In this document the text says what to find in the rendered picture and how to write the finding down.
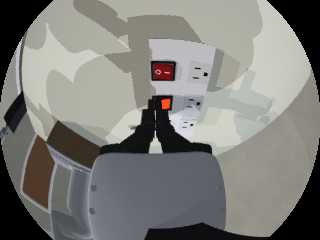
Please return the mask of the white power strip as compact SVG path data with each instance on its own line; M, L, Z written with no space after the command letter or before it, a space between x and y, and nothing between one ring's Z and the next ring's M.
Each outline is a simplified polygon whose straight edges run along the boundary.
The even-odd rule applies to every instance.
M204 43L149 39L151 99L162 99L169 122L183 137L191 137L208 87L215 46Z

